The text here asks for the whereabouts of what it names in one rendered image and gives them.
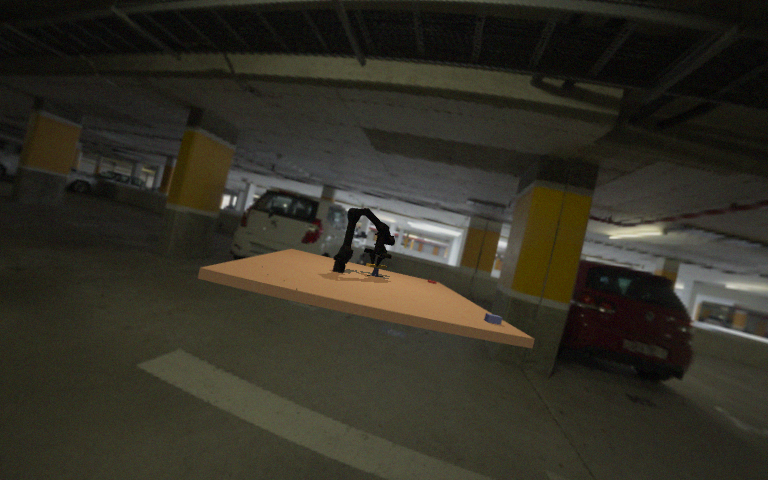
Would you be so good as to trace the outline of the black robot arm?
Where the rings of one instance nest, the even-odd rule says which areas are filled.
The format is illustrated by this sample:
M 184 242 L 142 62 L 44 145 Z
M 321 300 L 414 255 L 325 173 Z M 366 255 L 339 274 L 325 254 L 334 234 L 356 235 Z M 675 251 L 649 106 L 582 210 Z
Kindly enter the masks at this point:
M 395 244 L 394 236 L 391 236 L 389 226 L 385 223 L 381 222 L 372 212 L 369 208 L 350 208 L 348 210 L 348 226 L 344 238 L 344 243 L 342 247 L 340 248 L 338 254 L 336 254 L 333 259 L 335 260 L 334 266 L 333 266 L 333 272 L 343 273 L 345 271 L 345 264 L 348 263 L 348 261 L 351 259 L 351 256 L 353 254 L 353 250 L 351 249 L 352 239 L 356 227 L 356 223 L 359 221 L 361 216 L 366 216 L 375 226 L 378 231 L 375 235 L 377 235 L 377 243 L 386 244 L 393 246 Z M 384 236 L 385 235 L 385 236 Z

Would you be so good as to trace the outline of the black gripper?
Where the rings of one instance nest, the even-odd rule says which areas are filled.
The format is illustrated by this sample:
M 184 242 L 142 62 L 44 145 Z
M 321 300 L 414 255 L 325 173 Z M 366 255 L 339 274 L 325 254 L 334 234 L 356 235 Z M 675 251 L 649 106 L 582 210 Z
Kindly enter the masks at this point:
M 374 245 L 375 245 L 375 249 L 374 250 L 366 248 L 364 250 L 364 252 L 369 253 L 372 264 L 374 264 L 375 257 L 377 255 L 380 255 L 380 257 L 377 258 L 377 266 L 376 267 L 378 267 L 380 262 L 383 259 L 385 259 L 385 258 L 391 259 L 392 256 L 391 256 L 391 254 L 383 253 L 383 248 L 385 247 L 384 244 L 376 242 L 376 244 L 374 244 Z M 377 255 L 375 255 L 375 254 L 377 254 Z

